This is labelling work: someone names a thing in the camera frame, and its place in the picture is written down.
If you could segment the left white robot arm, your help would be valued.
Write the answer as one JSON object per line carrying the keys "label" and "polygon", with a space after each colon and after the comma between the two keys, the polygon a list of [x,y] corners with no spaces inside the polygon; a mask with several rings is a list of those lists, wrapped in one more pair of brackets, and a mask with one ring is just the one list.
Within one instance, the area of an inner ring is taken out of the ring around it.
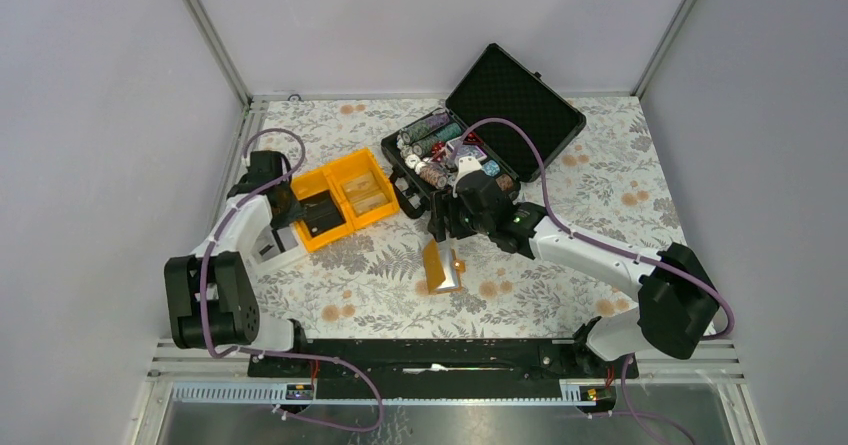
{"label": "left white robot arm", "polygon": [[208,345],[273,349],[288,376],[309,366],[310,350],[295,324],[263,319],[255,286],[306,250],[294,223],[303,215],[290,184],[291,164],[277,151],[254,151],[227,194],[212,231],[190,254],[169,259],[164,280],[172,339],[181,349]]}

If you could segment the orange card holder wallet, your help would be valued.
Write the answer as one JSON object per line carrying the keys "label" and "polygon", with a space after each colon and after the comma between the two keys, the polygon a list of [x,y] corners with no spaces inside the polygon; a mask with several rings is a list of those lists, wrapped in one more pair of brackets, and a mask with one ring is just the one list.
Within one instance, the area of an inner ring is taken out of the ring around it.
{"label": "orange card holder wallet", "polygon": [[461,275],[465,272],[465,263],[458,258],[451,240],[431,239],[422,250],[422,262],[430,295],[462,289]]}

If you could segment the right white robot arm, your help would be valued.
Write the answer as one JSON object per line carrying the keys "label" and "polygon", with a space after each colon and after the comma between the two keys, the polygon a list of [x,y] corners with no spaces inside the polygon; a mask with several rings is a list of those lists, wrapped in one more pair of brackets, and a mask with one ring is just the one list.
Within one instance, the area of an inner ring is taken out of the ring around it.
{"label": "right white robot arm", "polygon": [[482,171],[433,191],[429,202],[436,242],[481,235],[505,253],[566,266],[635,301],[635,308],[596,317],[575,333],[573,361],[583,375],[597,377],[614,360],[648,349],[687,360],[723,305],[689,247],[638,248],[569,225],[548,205],[513,201]]}

